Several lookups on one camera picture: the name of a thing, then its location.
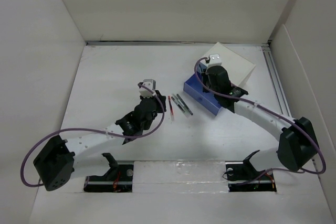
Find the red gel pen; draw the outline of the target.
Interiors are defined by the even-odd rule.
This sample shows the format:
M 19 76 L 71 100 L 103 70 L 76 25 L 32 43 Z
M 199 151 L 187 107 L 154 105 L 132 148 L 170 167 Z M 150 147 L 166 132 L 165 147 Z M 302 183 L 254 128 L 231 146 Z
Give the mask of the red gel pen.
M 174 122 L 174 111 L 173 111 L 173 107 L 171 104 L 171 97 L 169 95 L 168 95 L 168 103 L 169 103 L 171 121 Z

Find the white drawer organizer box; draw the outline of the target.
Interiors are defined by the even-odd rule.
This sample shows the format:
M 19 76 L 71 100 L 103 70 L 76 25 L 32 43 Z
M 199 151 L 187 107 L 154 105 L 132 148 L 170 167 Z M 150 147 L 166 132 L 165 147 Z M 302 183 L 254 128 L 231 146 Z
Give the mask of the white drawer organizer box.
M 227 70 L 231 83 L 240 88 L 245 86 L 256 66 L 219 42 L 204 53 L 203 57 L 206 58 L 210 54 L 220 55 L 222 60 L 221 66 Z

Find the black gel pen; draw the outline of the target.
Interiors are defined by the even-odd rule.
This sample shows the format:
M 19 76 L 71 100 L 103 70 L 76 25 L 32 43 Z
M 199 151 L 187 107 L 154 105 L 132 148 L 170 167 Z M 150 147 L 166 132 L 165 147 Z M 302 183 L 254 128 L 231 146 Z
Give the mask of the black gel pen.
M 188 118 L 189 113 L 184 109 L 183 105 L 181 105 L 176 95 L 172 94 L 172 100 L 175 103 L 175 105 L 179 108 L 179 110 Z

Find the black gold pen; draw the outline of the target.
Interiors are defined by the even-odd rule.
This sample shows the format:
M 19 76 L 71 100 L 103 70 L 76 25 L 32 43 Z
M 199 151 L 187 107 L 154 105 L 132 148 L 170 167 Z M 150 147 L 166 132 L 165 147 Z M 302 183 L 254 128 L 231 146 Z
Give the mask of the black gold pen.
M 178 97 L 178 99 L 181 101 L 181 103 L 184 105 L 184 107 L 186 108 L 186 110 L 188 111 L 188 113 L 192 116 L 194 115 L 193 112 L 191 111 L 191 109 L 187 106 L 187 104 L 185 103 L 185 101 L 182 99 L 182 97 L 177 93 L 176 96 Z

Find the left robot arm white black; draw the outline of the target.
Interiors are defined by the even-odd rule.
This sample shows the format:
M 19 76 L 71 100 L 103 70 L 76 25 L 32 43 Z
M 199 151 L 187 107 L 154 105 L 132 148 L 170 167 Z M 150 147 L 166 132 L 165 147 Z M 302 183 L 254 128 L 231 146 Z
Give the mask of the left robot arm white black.
M 59 134 L 51 137 L 33 161 L 44 188 L 54 191 L 78 177 L 116 180 L 119 164 L 110 148 L 148 136 L 154 119 L 165 112 L 166 97 L 155 90 L 153 95 L 141 97 L 133 111 L 105 130 L 67 140 Z

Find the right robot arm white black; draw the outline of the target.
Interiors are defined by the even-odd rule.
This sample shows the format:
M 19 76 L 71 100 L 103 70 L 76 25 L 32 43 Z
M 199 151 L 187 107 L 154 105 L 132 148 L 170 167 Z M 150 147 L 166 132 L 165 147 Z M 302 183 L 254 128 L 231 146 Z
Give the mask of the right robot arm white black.
M 229 180 L 254 179 L 273 170 L 299 174 L 321 174 L 326 171 L 325 164 L 318 171 L 304 168 L 315 155 L 322 156 L 310 120 L 287 117 L 256 100 L 249 100 L 249 93 L 233 85 L 222 66 L 202 69 L 196 64 L 194 72 L 203 92 L 211 93 L 222 108 L 250 120 L 278 141 L 276 148 L 250 153 L 238 163 L 237 169 L 228 173 Z

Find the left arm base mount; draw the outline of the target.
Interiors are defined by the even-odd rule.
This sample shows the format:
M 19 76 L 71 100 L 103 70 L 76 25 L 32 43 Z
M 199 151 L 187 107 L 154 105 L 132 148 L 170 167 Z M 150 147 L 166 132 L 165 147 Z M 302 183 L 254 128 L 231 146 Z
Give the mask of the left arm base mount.
M 101 175 L 87 176 L 83 187 L 86 193 L 131 193 L 133 185 L 134 162 L 118 163 L 110 153 L 102 156 L 109 169 Z

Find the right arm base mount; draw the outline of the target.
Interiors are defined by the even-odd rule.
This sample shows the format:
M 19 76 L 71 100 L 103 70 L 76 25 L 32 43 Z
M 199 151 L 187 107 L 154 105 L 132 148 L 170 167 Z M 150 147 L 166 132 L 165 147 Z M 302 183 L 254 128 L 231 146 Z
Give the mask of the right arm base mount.
M 257 171 L 250 159 L 260 152 L 254 151 L 242 161 L 226 161 L 222 178 L 228 181 L 230 193 L 244 192 L 276 192 L 276 184 L 273 174 L 263 174 L 263 170 Z

